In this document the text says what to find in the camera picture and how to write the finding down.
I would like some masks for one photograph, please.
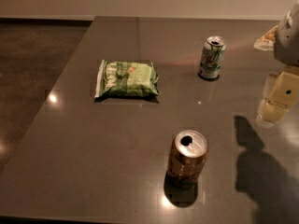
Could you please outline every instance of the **soda can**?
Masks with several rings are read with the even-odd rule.
[[[205,137],[196,131],[182,131],[172,142],[167,175],[175,186],[189,189],[197,183],[206,158]]]
[[[225,50],[226,41],[222,37],[209,37],[203,47],[198,76],[210,81],[218,79]]]

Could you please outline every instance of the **can top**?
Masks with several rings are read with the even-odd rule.
[[[226,41],[224,38],[222,38],[221,36],[218,35],[214,35],[214,36],[210,36],[207,39],[207,42],[212,45],[212,46],[216,46],[216,47],[223,47],[226,44]]]
[[[198,158],[207,150],[205,137],[192,130],[180,132],[175,139],[175,144],[178,152],[189,158]]]

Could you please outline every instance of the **floor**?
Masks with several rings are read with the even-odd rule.
[[[0,20],[0,174],[90,24]]]

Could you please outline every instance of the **white wall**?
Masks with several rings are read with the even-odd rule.
[[[96,15],[280,20],[297,0],[0,0],[0,17]]]

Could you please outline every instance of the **snack bag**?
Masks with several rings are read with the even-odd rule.
[[[108,62],[99,67],[95,98],[101,96],[159,95],[158,74],[146,63]]]

